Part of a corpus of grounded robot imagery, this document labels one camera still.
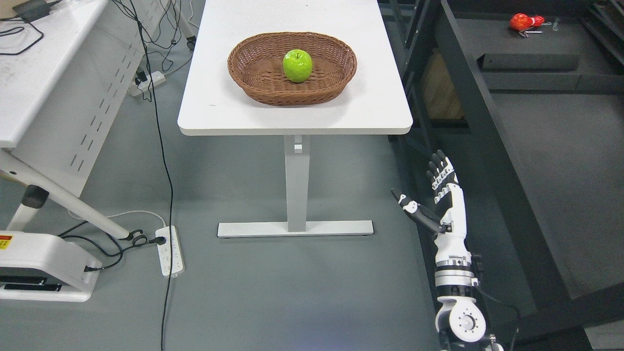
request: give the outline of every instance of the white power strip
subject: white power strip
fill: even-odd
[[[173,246],[173,269],[171,277],[176,278],[178,274],[184,272],[184,261],[182,260],[182,252],[180,251],[180,243],[178,242],[178,232],[174,226],[171,226],[172,240],[169,243],[169,227],[156,230],[156,237],[163,237],[167,241],[158,247],[158,257],[160,259],[160,270],[165,277],[169,275],[169,265],[171,264],[170,245]]]
[[[152,78],[154,79],[154,87],[157,87],[167,81],[165,75],[160,73],[160,71],[152,72]],[[147,75],[147,80],[145,82],[141,82],[139,85],[134,84],[134,81],[132,81],[128,87],[128,94],[131,96],[138,96],[147,92],[150,82],[151,78],[149,74]]]

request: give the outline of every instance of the table foot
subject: table foot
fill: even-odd
[[[329,235],[371,235],[371,220],[324,220],[306,222],[304,232],[289,232],[287,222],[219,223],[217,237],[297,237]]]

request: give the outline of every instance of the red object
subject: red object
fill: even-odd
[[[524,13],[517,13],[509,20],[509,26],[516,31],[526,31],[531,27],[539,27],[544,23],[544,17],[528,17]]]

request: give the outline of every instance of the white robotic arm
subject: white robotic arm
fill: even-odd
[[[434,234],[436,253],[436,292],[442,307],[436,315],[436,329],[443,345],[451,343],[478,343],[485,341],[486,350],[502,351],[493,335],[484,338],[485,317],[476,306],[473,288],[479,280],[472,271],[472,254],[466,249],[466,206],[464,191],[459,186],[455,169],[442,151],[438,150],[429,162],[427,176],[434,192],[435,211],[431,211],[407,195],[393,189],[392,194],[403,211],[414,222]]]

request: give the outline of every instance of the white table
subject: white table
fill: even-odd
[[[153,32],[160,1],[134,3]],[[45,34],[41,41],[0,56],[0,171],[125,238],[126,229],[78,197],[143,56],[137,25],[109,0],[63,0],[33,24]],[[36,39],[18,22],[0,22],[0,30],[18,25],[26,30],[3,37],[0,52],[19,52]],[[21,228],[34,212],[20,207],[7,229]]]
[[[263,32],[311,31],[351,46],[358,70],[324,104],[250,99],[228,74],[230,51]],[[412,117],[376,0],[208,1],[178,117],[189,136],[284,135],[287,222],[221,223],[219,237],[366,235],[371,220],[306,221],[310,135],[405,134]]]

